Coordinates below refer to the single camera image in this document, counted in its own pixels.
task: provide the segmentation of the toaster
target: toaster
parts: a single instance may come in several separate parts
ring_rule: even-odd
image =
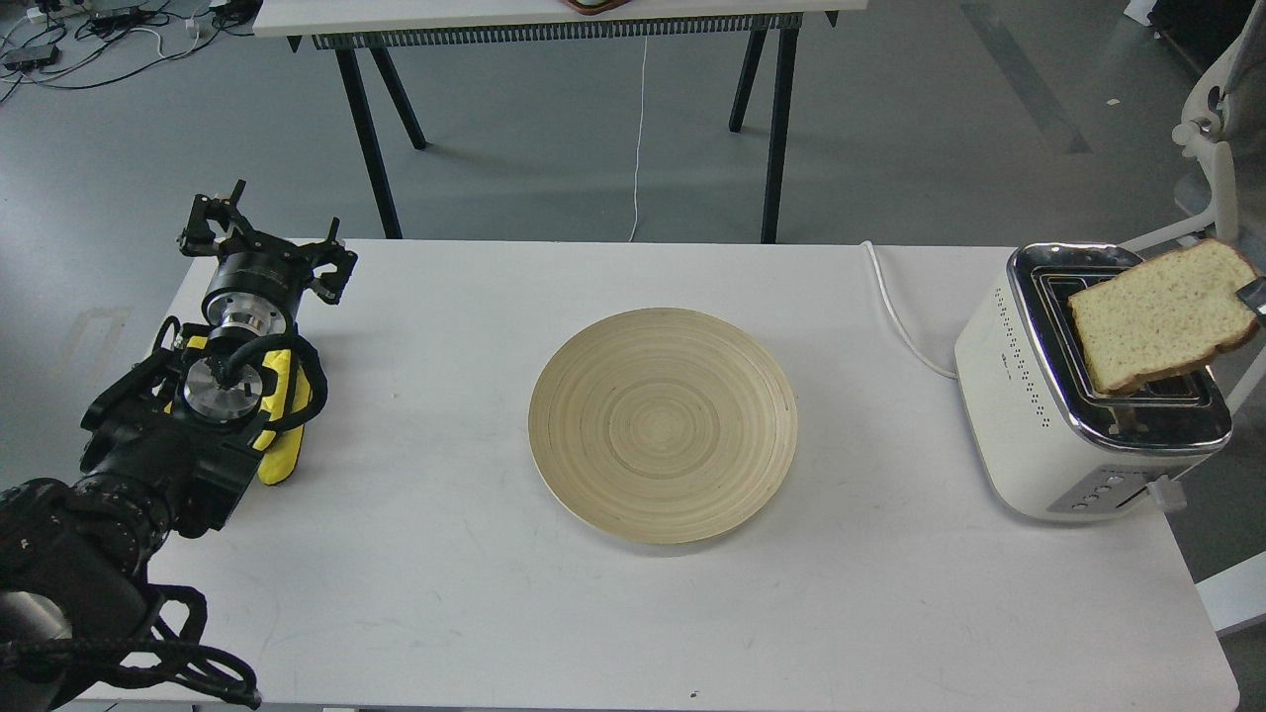
[[[1113,245],[1022,247],[955,343],[989,481],[1022,514],[1091,522],[1150,490],[1181,500],[1174,480],[1231,438],[1208,369],[1124,397],[1091,385],[1069,298],[1139,262]]]

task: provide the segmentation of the desk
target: desk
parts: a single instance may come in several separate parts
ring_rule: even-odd
[[[201,589],[205,642],[267,702],[575,709],[1229,711],[1236,680],[1152,507],[1022,521],[990,493],[957,386],[905,351],[846,246],[352,241],[305,300],[330,381],[299,471],[151,578]],[[881,247],[942,364],[1006,248]],[[194,318],[213,264],[173,313]],[[798,394],[782,488],[727,536],[625,544],[532,461],[553,352],[685,307],[747,331]],[[189,701],[165,685],[86,698]]]
[[[761,218],[761,242],[772,243],[777,241],[796,42],[804,13],[824,10],[834,24],[839,10],[863,9],[866,3],[867,0],[638,0],[596,16],[585,16],[558,0],[268,0],[256,18],[254,33],[260,37],[290,37],[295,49],[300,37],[310,34],[318,48],[334,51],[384,234],[400,238],[400,220],[382,163],[356,49],[370,51],[413,147],[423,151],[427,148],[427,137],[387,53],[389,47],[749,32],[729,118],[729,130],[737,133],[747,113],[766,33],[776,29],[779,54]]]

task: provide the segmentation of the black table leg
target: black table leg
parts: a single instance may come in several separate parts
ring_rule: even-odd
[[[752,82],[756,81],[756,67],[761,66],[761,49],[765,48],[763,29],[753,29],[747,37],[747,53],[743,54],[743,71],[738,75],[738,91],[734,92],[734,106],[729,111],[729,130],[738,133],[743,128],[743,115],[747,114],[747,100],[752,96]]]
[[[379,73],[382,75],[382,84],[387,85],[387,94],[391,95],[391,103],[396,105],[396,113],[400,114],[400,120],[404,123],[404,130],[409,134],[409,141],[413,142],[413,147],[418,151],[427,148],[427,137],[422,134],[422,127],[418,125],[418,115],[413,113],[413,105],[409,104],[409,95],[404,92],[404,85],[400,84],[400,75],[395,71],[395,65],[391,62],[391,54],[387,54],[385,47],[372,47],[370,48],[370,54],[373,56],[373,63],[379,66]]]
[[[361,80],[361,67],[356,62],[356,51],[335,49],[334,54],[338,57],[338,71],[343,75],[343,89],[347,91],[347,105],[356,124],[356,137],[361,139],[365,170],[370,172],[370,185],[373,186],[373,201],[379,204],[382,232],[387,239],[400,239],[400,218],[396,217],[395,200],[391,199],[391,185],[387,184],[387,171],[382,165],[382,151],[379,148],[379,136],[373,130],[373,117],[370,115],[370,100],[365,96],[365,82]]]
[[[770,162],[765,172],[765,214],[761,218],[762,245],[774,245],[779,239],[782,163],[787,149],[791,79],[795,76],[795,46],[799,38],[799,28],[779,30],[779,62],[774,70],[774,119],[770,124]]]

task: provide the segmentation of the gray floor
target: gray floor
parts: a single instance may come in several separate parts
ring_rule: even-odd
[[[836,29],[808,18],[780,239],[1124,241],[1182,217],[1172,190],[1191,166],[1169,134],[1194,77],[1123,5],[875,0]],[[982,39],[970,22],[982,11],[1013,46]],[[0,28],[14,18],[0,5]],[[186,47],[179,28],[167,34],[166,52]],[[737,34],[648,42],[639,241],[758,239],[774,52],[734,136],[743,46]],[[627,239],[642,51],[641,39],[398,51],[434,142],[423,153],[362,58],[406,237]],[[73,79],[153,52],[153,37],[129,37]],[[1015,62],[1032,72],[1004,72]],[[1084,139],[1071,152],[1070,127]],[[173,238],[191,196],[238,177],[262,229],[318,236],[338,215],[344,237],[381,236],[332,53],[220,37],[120,84],[22,86],[0,105],[0,484],[75,476],[84,407],[148,346],[187,269]],[[1237,427],[1188,476],[1193,505],[1171,519],[1196,580],[1266,549],[1261,390]],[[1241,708],[1266,709],[1261,627],[1224,642]]]

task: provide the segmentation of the wooden plate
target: wooden plate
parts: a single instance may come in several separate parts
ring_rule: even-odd
[[[795,397],[752,337],[687,309],[639,309],[592,324],[537,380],[528,438],[555,497],[633,541],[727,532],[791,466]]]

